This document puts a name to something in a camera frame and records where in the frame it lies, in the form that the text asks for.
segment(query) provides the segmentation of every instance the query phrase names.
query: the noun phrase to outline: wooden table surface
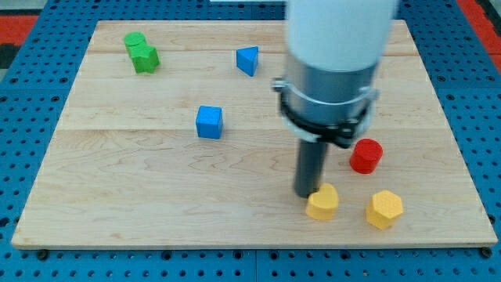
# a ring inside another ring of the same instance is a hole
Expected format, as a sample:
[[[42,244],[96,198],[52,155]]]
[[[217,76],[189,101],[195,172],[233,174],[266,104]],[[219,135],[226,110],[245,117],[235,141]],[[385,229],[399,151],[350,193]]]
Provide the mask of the wooden table surface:
[[[122,39],[157,47],[155,74],[135,74]],[[235,50],[260,49],[250,78]],[[103,21],[82,62],[13,244],[22,249],[449,248],[497,241],[407,26],[395,21],[365,137],[384,156],[353,172],[330,147],[324,180],[336,217],[315,221],[292,189],[297,138],[271,78],[283,74],[284,22]],[[199,139],[199,105],[222,107],[220,140]],[[404,215],[365,220],[389,189]]]

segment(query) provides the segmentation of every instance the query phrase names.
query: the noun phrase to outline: blue pegboard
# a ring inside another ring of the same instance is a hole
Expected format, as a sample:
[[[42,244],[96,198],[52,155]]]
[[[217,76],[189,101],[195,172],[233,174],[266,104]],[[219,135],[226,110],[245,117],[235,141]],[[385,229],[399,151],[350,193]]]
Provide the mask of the blue pegboard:
[[[98,20],[282,20],[285,6],[208,0],[49,0],[0,84],[0,281],[499,280],[501,249],[17,251],[10,245]],[[458,5],[402,0],[496,233],[501,234],[501,78]]]

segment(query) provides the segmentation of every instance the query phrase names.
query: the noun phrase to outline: yellow hexagonal block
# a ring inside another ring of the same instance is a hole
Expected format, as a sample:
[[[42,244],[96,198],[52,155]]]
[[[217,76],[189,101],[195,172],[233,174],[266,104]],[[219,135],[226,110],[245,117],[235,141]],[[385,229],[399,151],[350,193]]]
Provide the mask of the yellow hexagonal block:
[[[334,186],[324,183],[319,190],[308,197],[306,215],[318,220],[329,220],[334,217],[339,198]]]
[[[366,219],[380,230],[385,230],[393,226],[403,212],[402,199],[388,190],[382,190],[371,197],[366,208]]]

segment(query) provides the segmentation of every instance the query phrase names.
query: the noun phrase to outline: blue cube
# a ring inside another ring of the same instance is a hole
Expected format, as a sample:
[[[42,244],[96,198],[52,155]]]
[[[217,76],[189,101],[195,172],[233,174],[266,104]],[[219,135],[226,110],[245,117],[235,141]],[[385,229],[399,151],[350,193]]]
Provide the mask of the blue cube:
[[[244,73],[253,77],[258,68],[259,63],[259,48],[249,47],[236,50],[236,66]]]
[[[196,114],[196,132],[202,138],[221,138],[222,109],[220,107],[200,106]]]

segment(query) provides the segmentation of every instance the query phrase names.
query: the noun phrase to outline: green block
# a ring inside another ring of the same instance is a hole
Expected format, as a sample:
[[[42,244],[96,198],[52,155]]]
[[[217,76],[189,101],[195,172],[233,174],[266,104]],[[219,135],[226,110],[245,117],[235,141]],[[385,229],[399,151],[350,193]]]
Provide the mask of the green block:
[[[157,49],[146,44],[146,38],[141,32],[131,32],[124,37],[125,48],[132,60],[135,72],[153,73],[155,67],[160,64]]]

